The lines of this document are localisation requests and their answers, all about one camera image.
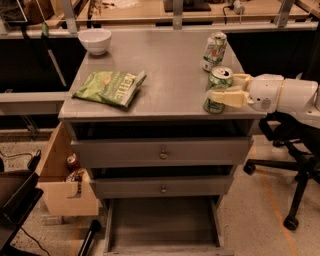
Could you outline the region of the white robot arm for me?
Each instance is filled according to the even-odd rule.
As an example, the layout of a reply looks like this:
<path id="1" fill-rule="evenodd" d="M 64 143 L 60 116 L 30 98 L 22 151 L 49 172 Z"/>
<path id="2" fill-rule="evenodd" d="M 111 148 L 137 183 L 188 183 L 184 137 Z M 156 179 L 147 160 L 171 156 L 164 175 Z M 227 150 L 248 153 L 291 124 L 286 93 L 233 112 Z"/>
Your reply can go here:
<path id="1" fill-rule="evenodd" d="M 250 106 L 257 112 L 281 112 L 320 128 L 319 85 L 315 81 L 263 74 L 236 74 L 231 87 L 209 89 L 207 98 L 230 107 Z"/>

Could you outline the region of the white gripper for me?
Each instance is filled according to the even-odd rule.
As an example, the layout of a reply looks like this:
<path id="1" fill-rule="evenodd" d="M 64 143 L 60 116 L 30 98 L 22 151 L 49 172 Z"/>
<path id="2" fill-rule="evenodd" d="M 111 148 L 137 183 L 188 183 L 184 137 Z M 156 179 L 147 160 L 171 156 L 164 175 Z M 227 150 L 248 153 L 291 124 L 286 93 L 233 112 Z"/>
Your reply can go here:
<path id="1" fill-rule="evenodd" d="M 284 78 L 281 75 L 234 74 L 231 87 L 210 89 L 206 96 L 211 101 L 241 108 L 249 105 L 259 112 L 272 113 L 276 110 Z"/>

